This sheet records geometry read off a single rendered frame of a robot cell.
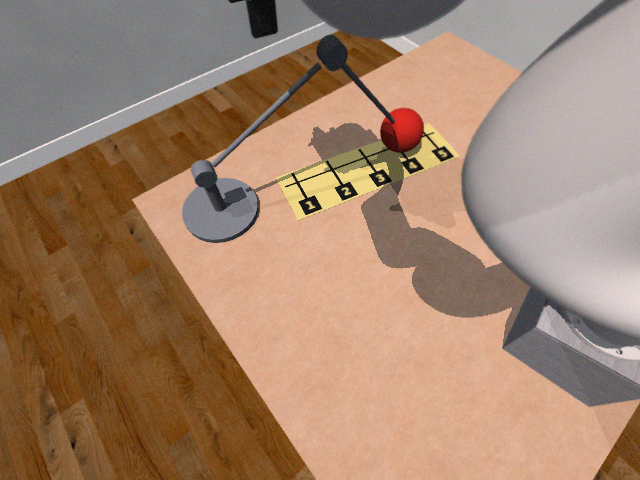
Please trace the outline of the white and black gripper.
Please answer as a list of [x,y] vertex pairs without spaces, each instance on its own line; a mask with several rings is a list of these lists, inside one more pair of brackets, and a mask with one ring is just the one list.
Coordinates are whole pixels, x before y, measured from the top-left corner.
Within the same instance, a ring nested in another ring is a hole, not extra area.
[[275,0],[246,0],[246,5],[254,38],[278,32]]

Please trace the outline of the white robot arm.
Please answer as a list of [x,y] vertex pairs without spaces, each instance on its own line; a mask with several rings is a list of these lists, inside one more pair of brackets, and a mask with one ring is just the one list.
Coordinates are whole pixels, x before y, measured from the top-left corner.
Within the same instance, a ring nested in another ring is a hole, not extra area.
[[[465,0],[302,1],[380,40]],[[603,0],[520,74],[473,135],[461,187],[483,242],[584,343],[640,360],[640,0]]]

